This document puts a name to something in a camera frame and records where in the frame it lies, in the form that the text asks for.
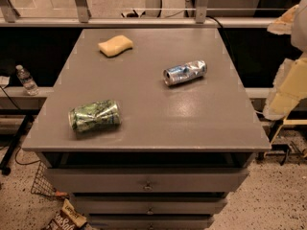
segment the wire basket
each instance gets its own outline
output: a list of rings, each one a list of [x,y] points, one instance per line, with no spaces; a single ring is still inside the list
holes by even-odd
[[[57,189],[50,184],[44,175],[46,169],[46,166],[42,162],[39,162],[35,180],[31,188],[31,194],[43,196],[49,200],[63,200],[68,198],[68,194],[58,192]]]

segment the green can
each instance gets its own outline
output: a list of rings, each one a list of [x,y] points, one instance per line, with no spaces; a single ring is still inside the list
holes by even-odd
[[[77,132],[116,127],[121,124],[118,104],[113,100],[84,104],[72,109],[69,124]]]

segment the water bottle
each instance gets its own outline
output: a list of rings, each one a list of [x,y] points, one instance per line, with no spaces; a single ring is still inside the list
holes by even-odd
[[[24,68],[22,65],[17,65],[16,66],[17,70],[17,76],[22,83],[22,85],[25,87],[27,93],[31,96],[37,95],[38,94],[38,87],[33,80],[31,74],[29,71]]]

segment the bottle cap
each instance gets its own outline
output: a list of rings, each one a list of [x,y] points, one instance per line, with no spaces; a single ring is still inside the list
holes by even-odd
[[[21,70],[22,68],[23,68],[22,65],[16,65],[16,69],[17,69],[17,70]]]

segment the terrazzo floor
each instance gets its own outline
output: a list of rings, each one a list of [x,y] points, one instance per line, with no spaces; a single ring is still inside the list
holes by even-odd
[[[303,150],[307,148],[305,133],[282,130],[276,143],[294,141]],[[0,150],[0,159],[5,151]],[[19,163],[35,160],[31,152],[21,150],[17,154]],[[281,156],[267,156],[262,163],[254,160],[248,167],[250,175],[235,193],[227,196],[228,204],[215,216],[209,230],[307,229],[307,160],[290,156],[280,166],[281,160]],[[37,163],[21,166],[13,157],[10,167],[10,175],[0,175],[0,229],[41,229],[60,209],[62,201],[31,194]]]

